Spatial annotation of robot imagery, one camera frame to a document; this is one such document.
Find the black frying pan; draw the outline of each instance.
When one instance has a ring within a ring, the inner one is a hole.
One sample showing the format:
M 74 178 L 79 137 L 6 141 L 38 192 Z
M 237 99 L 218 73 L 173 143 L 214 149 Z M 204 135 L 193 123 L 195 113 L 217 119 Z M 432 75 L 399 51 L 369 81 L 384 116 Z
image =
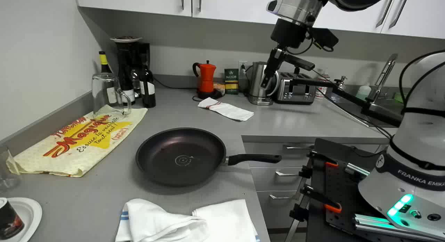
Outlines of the black frying pan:
M 187 186 L 205 181 L 220 164 L 243 161 L 278 163 L 281 155 L 239 154 L 226 160 L 224 143 L 211 132 L 175 128 L 151 136 L 136 153 L 138 167 L 154 182 Z

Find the wine bottle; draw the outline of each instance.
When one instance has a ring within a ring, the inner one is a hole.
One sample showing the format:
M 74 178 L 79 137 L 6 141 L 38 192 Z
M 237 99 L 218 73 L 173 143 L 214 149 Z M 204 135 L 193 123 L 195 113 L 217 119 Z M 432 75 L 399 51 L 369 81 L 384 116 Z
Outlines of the wine bottle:
M 99 51 L 99 58 L 100 58 L 100 72 L 101 73 L 112 73 L 110 66 L 108 65 L 107 57 L 105 56 L 104 51 Z M 104 90 L 104 93 L 106 93 L 106 98 L 108 102 L 110 103 L 110 106 L 114 106 L 117 104 L 118 100 L 116 99 L 116 91 L 114 90 L 114 82 L 107 81 L 104 83 L 104 87 L 102 88 Z
M 121 50 L 120 54 L 119 54 L 119 83 L 121 84 L 121 89 L 122 91 L 130 98 L 131 100 L 131 104 L 135 104 L 136 99 L 135 99 L 135 91 L 133 90 L 133 84 L 132 84 L 132 80 L 131 80 L 131 67 L 129 64 L 130 60 L 128 59 L 129 57 L 129 52 Z M 124 105 L 127 105 L 127 98 L 123 97 L 122 101 L 124 103 Z
M 142 72 L 140 73 L 140 93 L 142 103 L 146 108 L 156 106 L 154 93 L 153 73 L 149 70 L 150 47 L 149 44 L 141 44 L 140 59 L 142 61 Z

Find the frying pan handle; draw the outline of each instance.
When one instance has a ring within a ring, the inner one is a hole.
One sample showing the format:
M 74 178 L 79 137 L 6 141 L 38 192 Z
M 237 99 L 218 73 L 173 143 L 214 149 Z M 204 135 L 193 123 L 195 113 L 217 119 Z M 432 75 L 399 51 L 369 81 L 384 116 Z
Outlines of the frying pan handle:
M 281 161 L 281 155 L 271 154 L 238 154 L 229 156 L 226 160 L 229 166 L 233 166 L 243 161 L 259 161 L 266 163 L 278 163 Z

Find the kitchen counter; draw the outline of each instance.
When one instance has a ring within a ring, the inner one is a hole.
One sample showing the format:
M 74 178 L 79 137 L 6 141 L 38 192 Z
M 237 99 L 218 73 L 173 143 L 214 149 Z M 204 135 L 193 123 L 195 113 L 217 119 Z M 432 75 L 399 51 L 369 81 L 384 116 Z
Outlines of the kitchen counter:
M 157 106 L 149 109 L 133 132 L 82 178 L 23 175 L 21 185 L 6 197 L 29 197 L 41 204 L 42 221 L 30 241 L 114 241 L 121 209 L 133 198 L 184 215 L 205 205 L 244 198 L 261 241 L 269 242 L 247 162 L 220 166 L 210 180 L 187 188 L 163 187 L 143 177 L 135 163 L 136 150 L 145 139 L 166 129 L 195 127 L 211 131 L 224 141 L 227 155 L 244 153 L 243 141 L 298 142 L 299 137 L 329 137 L 377 144 L 384 138 L 325 99 L 316 99 L 309 106 L 264 107 L 250 104 L 242 95 L 224 96 L 222 102 L 255 112 L 248 121 L 237 122 L 198 108 L 193 95 L 193 90 L 157 87 Z

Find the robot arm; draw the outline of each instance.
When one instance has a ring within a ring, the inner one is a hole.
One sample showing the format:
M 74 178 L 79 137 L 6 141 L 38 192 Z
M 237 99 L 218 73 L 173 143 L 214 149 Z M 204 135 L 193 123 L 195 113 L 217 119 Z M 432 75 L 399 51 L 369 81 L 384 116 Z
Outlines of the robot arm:
M 280 18 L 277 20 L 270 36 L 278 45 L 270 52 L 265 69 L 265 78 L 261 83 L 263 88 L 266 88 L 269 84 L 270 79 L 275 75 L 283 61 L 294 60 L 294 57 L 291 58 L 292 55 L 286 53 L 287 48 L 298 48 L 300 46 L 305 40 L 307 31 L 314 25 L 321 8 L 328 1 L 345 11 L 359 11 L 380 0 L 274 0 L 269 2 L 267 11 L 280 16 Z M 324 36 L 331 34 L 328 30 L 317 30 L 317 33 Z M 334 36 L 332 44 L 335 45 L 337 42 L 338 39 Z M 290 63 L 304 69 L 315 67 L 313 64 L 303 67 L 297 63 Z

